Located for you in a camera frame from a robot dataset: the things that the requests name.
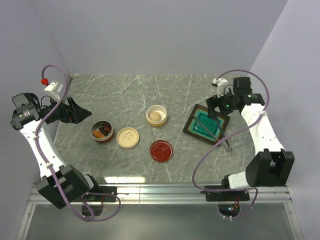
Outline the orange fried chicken piece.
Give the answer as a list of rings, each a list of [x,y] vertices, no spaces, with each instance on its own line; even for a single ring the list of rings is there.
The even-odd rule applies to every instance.
[[[105,137],[99,130],[95,130],[92,135],[97,139],[103,139]]]

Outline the dark brown sausage piece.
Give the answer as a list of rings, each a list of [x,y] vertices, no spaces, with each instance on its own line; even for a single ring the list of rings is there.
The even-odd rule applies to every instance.
[[[103,126],[99,127],[98,129],[104,137],[107,137],[109,135],[109,132],[106,131]]]

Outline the beige steamed bun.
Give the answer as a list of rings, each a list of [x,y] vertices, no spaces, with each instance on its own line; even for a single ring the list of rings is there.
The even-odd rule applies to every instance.
[[[158,111],[152,111],[150,114],[149,114],[149,118],[150,120],[154,121],[154,122],[158,122],[158,121],[161,121],[162,120],[162,116],[161,114],[158,112]]]

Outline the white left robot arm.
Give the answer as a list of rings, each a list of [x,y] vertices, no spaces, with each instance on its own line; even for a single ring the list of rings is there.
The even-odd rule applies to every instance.
[[[91,116],[91,112],[79,107],[72,97],[67,103],[50,100],[50,105],[41,105],[33,93],[20,93],[12,97],[16,109],[10,122],[28,141],[40,171],[40,182],[35,187],[38,193],[58,209],[64,208],[66,200],[72,202],[84,195],[89,201],[101,196],[101,188],[94,184],[92,176],[82,174],[66,164],[50,136],[48,125],[56,121],[78,124]]]

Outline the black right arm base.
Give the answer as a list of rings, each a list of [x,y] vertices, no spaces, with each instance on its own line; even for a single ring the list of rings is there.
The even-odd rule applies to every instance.
[[[250,195],[245,190],[221,191],[221,189],[223,189],[222,185],[206,185],[204,188],[206,190],[218,190],[215,192],[209,192],[206,190],[200,191],[201,194],[205,194],[205,199],[207,202],[234,202],[235,200],[250,200]]]

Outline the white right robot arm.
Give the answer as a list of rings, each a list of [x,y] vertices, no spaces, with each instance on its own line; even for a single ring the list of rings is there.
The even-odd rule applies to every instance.
[[[239,190],[253,187],[285,186],[293,167],[295,156],[285,150],[269,121],[267,103],[259,93],[254,93],[248,76],[236,77],[228,87],[224,78],[214,78],[212,86],[217,93],[206,99],[208,115],[218,116],[216,108],[224,115],[239,111],[250,132],[255,156],[245,171],[227,175],[221,182],[220,193],[226,200],[232,200]]]

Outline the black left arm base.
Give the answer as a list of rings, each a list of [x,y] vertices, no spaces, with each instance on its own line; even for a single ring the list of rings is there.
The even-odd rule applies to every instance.
[[[94,216],[101,215],[104,209],[105,203],[115,203],[116,198],[113,195],[117,195],[118,188],[116,186],[100,186],[99,188],[92,189],[94,193],[100,193],[102,195],[92,195],[86,193],[83,196],[83,200],[91,207]]]

